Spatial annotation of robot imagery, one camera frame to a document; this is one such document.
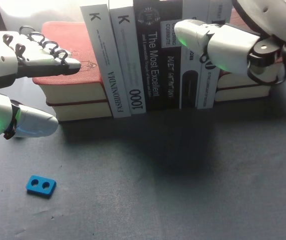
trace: blue block with two holes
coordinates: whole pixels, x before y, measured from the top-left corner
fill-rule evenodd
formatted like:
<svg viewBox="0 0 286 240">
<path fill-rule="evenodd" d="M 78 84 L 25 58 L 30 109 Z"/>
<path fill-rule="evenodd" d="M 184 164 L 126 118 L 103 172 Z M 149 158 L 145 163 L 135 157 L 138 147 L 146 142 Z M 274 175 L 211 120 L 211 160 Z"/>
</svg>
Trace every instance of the blue block with two holes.
<svg viewBox="0 0 286 240">
<path fill-rule="evenodd" d="M 50 198 L 55 190 L 56 181 L 42 176 L 32 175 L 26 189 L 29 194 Z"/>
</svg>

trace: gray table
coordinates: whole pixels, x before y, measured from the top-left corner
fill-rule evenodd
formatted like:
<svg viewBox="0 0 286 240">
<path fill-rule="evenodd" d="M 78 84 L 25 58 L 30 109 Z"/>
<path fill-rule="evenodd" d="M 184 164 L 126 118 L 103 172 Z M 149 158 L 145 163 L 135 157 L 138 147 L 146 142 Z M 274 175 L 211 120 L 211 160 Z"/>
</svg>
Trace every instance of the gray table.
<svg viewBox="0 0 286 240">
<path fill-rule="evenodd" d="M 28 79 L 0 92 L 53 112 Z M 33 174 L 57 181 L 51 199 L 26 193 Z M 17 239 L 286 240 L 286 86 L 210 111 L 0 136 L 0 240 Z"/>
</svg>

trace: robotic hand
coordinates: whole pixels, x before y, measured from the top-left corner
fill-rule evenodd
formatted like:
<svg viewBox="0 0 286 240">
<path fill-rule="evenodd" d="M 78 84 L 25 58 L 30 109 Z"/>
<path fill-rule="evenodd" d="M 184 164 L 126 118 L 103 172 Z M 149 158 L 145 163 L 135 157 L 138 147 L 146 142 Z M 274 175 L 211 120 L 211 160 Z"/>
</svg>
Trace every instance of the robotic hand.
<svg viewBox="0 0 286 240">
<path fill-rule="evenodd" d="M 183 20 L 175 25 L 180 42 L 198 54 L 201 63 L 211 60 L 217 67 L 272 86 L 286 80 L 286 0 L 232 0 L 234 8 L 254 31 L 225 24 Z M 259 75 L 283 62 L 285 76 L 265 82 Z"/>
<path fill-rule="evenodd" d="M 22 77 L 72 75 L 79 71 L 81 63 L 71 58 L 70 52 L 40 32 L 22 34 L 25 28 L 32 29 L 22 26 L 20 32 L 0 31 L 0 89 Z M 0 94 L 0 135 L 6 139 L 46 137 L 57 127 L 57 119 L 49 113 Z"/>
</svg>

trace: row of books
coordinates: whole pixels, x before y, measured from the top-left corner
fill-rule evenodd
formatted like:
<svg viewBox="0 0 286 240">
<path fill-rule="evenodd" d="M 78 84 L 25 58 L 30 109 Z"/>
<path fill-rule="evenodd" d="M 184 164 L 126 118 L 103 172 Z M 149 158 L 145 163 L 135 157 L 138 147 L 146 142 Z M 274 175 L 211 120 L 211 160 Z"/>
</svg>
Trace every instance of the row of books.
<svg viewBox="0 0 286 240">
<path fill-rule="evenodd" d="M 48 22 L 42 29 L 82 63 L 75 75 L 34 79 L 61 122 L 212 108 L 269 93 L 210 61 L 201 64 L 176 39 L 174 26 L 183 19 L 224 24 L 231 18 L 246 27 L 234 10 L 231 17 L 230 0 L 86 0 L 81 11 L 85 23 Z"/>
</svg>

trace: blue object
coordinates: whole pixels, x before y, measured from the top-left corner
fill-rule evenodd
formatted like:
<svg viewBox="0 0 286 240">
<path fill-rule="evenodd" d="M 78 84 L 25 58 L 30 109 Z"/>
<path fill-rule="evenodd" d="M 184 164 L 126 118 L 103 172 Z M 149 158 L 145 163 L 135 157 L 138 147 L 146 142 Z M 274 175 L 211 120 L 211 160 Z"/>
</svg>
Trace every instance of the blue object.
<svg viewBox="0 0 286 240">
<path fill-rule="evenodd" d="M 48 198 L 52 196 L 55 187 L 55 180 L 37 175 L 32 175 L 26 185 L 28 193 L 37 194 Z"/>
</svg>

